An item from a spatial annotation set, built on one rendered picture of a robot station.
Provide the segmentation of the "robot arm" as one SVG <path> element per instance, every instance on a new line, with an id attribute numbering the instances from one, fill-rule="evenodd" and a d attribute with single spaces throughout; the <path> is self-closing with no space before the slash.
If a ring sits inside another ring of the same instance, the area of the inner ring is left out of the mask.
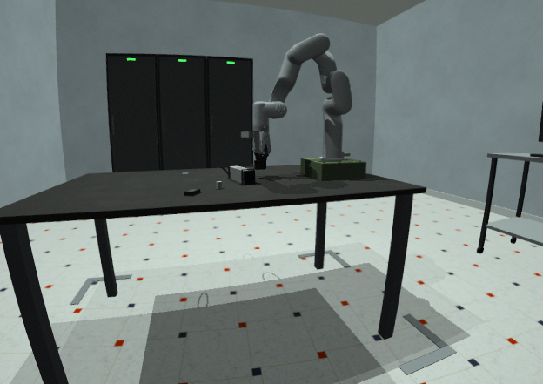
<path id="1" fill-rule="evenodd" d="M 327 98 L 322 106 L 324 117 L 323 157 L 319 159 L 343 161 L 345 159 L 340 158 L 351 155 L 350 152 L 342 151 L 343 121 L 341 117 L 352 108 L 350 81 L 343 71 L 337 71 L 335 59 L 327 51 L 329 47 L 329 37 L 325 34 L 317 34 L 295 44 L 288 50 L 278 80 L 271 93 L 270 103 L 255 102 L 253 104 L 254 131 L 242 131 L 241 138 L 254 138 L 254 132 L 269 131 L 269 117 L 282 118 L 287 113 L 284 101 L 296 84 L 301 63 L 313 59 L 318 65 L 323 91 L 332 93 L 332 96 Z"/>

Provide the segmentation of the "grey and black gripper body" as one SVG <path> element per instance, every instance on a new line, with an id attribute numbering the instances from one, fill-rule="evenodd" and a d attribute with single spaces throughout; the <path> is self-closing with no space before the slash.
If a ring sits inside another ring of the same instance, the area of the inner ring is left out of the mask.
<path id="1" fill-rule="evenodd" d="M 253 152 L 258 154 L 265 153 L 265 145 L 267 146 L 268 153 L 271 153 L 270 133 L 268 131 L 254 132 Z"/>

